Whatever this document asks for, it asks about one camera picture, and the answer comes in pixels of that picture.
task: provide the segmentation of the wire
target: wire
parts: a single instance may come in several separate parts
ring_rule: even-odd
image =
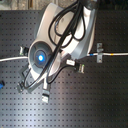
[[[105,56],[127,56],[128,53],[100,53]],[[87,56],[97,56],[98,53],[88,54]]]
[[[69,33],[69,31],[71,31],[73,25],[74,25],[75,22],[77,21],[77,18],[79,17],[79,12],[80,12],[81,8],[82,8],[82,5],[81,5],[81,4],[78,4],[77,9],[76,9],[76,13],[74,13],[74,16],[73,16],[72,20],[70,21],[70,23],[68,24],[66,30],[64,31],[63,36],[60,38],[57,47],[59,46],[59,48],[61,48],[61,45],[63,44],[63,41],[65,40],[67,34]],[[49,82],[48,82],[48,76],[49,76],[49,73],[50,73],[50,70],[51,70],[51,68],[52,68],[52,65],[53,65],[54,61],[55,61],[55,60],[52,61],[51,65],[50,65],[50,67],[49,67],[49,69],[48,69],[48,71],[47,71],[47,77],[46,77],[47,83],[49,83]]]
[[[76,7],[77,4],[78,4],[78,1],[76,1],[75,3],[73,3],[72,5],[70,5],[69,7],[65,8],[64,10],[62,10],[52,20],[52,22],[51,22],[51,24],[49,26],[48,36],[49,36],[49,39],[50,39],[51,43],[54,44],[55,46],[57,46],[57,44],[53,41],[53,39],[51,37],[51,34],[50,34],[52,25],[54,24],[55,21],[57,22],[57,20],[60,20],[60,18],[62,18],[66,13],[70,12],[74,7]]]
[[[57,76],[60,74],[60,72],[61,72],[64,68],[67,68],[67,67],[74,67],[74,66],[66,65],[66,66],[60,68],[59,71],[57,72],[57,74],[55,75],[55,77],[54,77],[51,81],[48,81],[48,79],[46,79],[46,82],[47,82],[48,84],[53,83],[54,80],[57,78]]]
[[[0,62],[3,62],[3,61],[9,61],[9,60],[27,59],[27,58],[28,58],[27,56],[5,58],[5,59],[0,59]]]

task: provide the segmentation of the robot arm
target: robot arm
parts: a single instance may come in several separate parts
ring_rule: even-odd
[[[31,85],[24,82],[22,90],[31,92],[43,81],[46,90],[46,84],[51,83],[48,77],[59,70],[65,55],[70,54],[73,60],[87,56],[94,39],[97,5],[97,0],[79,0],[66,9],[49,4],[43,10],[28,52],[29,71],[35,81]]]

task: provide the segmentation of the black cable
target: black cable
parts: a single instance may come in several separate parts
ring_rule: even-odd
[[[57,46],[57,44],[52,40],[51,38],[51,34],[50,34],[50,31],[51,31],[51,28],[52,28],[52,25],[54,24],[55,21],[57,21],[59,19],[59,17],[65,15],[66,13],[70,12],[71,9],[76,6],[78,3],[78,1],[76,1],[75,3],[73,3],[72,5],[70,5],[69,7],[65,8],[64,10],[62,10],[60,13],[58,13],[54,19],[52,20],[50,26],[49,26],[49,30],[48,30],[48,36],[49,36],[49,39],[51,41],[52,44],[54,44],[55,46]]]
[[[73,38],[74,38],[75,40],[77,40],[77,41],[81,41],[81,40],[83,40],[83,38],[84,38],[84,36],[85,36],[85,34],[86,34],[86,25],[85,25],[84,16],[83,16],[83,15],[81,15],[81,17],[82,17],[82,20],[83,20],[84,33],[83,33],[82,37],[81,37],[81,38],[79,38],[79,39],[77,39],[75,36],[73,36]]]
[[[63,44],[63,41],[65,40],[67,34],[71,31],[73,25],[75,24],[75,21],[77,21],[77,18],[78,18],[78,16],[79,16],[79,12],[80,12],[81,8],[82,8],[82,5],[79,3],[78,6],[77,6],[77,9],[76,9],[76,13],[74,13],[74,16],[73,16],[72,20],[70,21],[70,23],[68,24],[66,30],[64,31],[63,36],[60,38],[57,47],[59,46],[59,48],[61,48],[60,44],[61,44],[61,45]],[[50,73],[50,70],[51,70],[51,68],[52,68],[52,65],[53,65],[54,61],[55,61],[55,60],[52,61],[52,64],[50,65],[50,67],[49,67],[49,69],[48,69],[48,71],[47,71],[47,77],[46,77],[47,83],[49,83],[49,81],[48,81],[48,76],[49,76],[49,73]]]
[[[70,7],[76,5],[77,3],[79,3],[79,1],[76,1],[75,3],[73,3],[72,5],[70,5],[66,9],[68,10]],[[51,22],[51,24],[49,26],[49,30],[50,30],[51,25],[54,23],[54,21],[56,20],[56,18],[61,14],[61,12],[54,17],[53,21]],[[70,29],[73,27],[74,18],[76,18],[76,15],[73,16],[72,20],[70,21],[69,25],[67,26],[66,30],[64,31],[63,36],[60,38],[58,45],[56,46],[53,54],[51,55],[50,59],[48,60],[47,64],[45,65],[45,68],[41,72],[40,76],[31,85],[29,85],[26,89],[32,88],[34,85],[36,85],[36,83],[38,83],[38,81],[43,76],[43,74],[46,72],[46,70],[49,71],[51,69],[51,67],[52,67],[52,65],[53,65],[53,63],[54,63],[54,61],[56,59],[56,56],[58,55],[58,52],[59,52],[59,50],[60,50],[60,48],[61,48],[61,46],[63,44],[63,41],[65,40],[65,38],[66,38],[67,34],[69,33]]]
[[[71,66],[71,65],[66,65],[62,68],[59,69],[59,71],[57,72],[57,74],[55,75],[55,77],[51,80],[51,81],[47,81],[48,84],[51,84],[54,82],[54,80],[57,78],[57,76],[60,74],[60,72],[64,69],[64,68],[67,68],[67,67],[74,67],[74,66]]]

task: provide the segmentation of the pegboard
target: pegboard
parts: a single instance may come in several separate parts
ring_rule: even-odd
[[[96,44],[104,52],[128,52],[128,12],[99,11]],[[0,12],[0,58],[18,56],[19,47],[34,41],[38,11]],[[63,70],[51,86],[49,104],[42,103],[42,85],[32,94],[18,94],[18,71],[27,60],[0,63],[0,127],[3,128],[127,128],[128,57],[86,57],[85,74]]]

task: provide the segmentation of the white cable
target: white cable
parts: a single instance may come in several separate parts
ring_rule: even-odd
[[[128,53],[100,53],[105,56],[127,56]],[[87,56],[97,56],[98,53],[87,54]]]
[[[18,60],[18,59],[27,59],[27,56],[22,56],[22,57],[12,57],[12,58],[6,58],[6,59],[0,59],[0,62],[3,61],[9,61],[9,60]]]

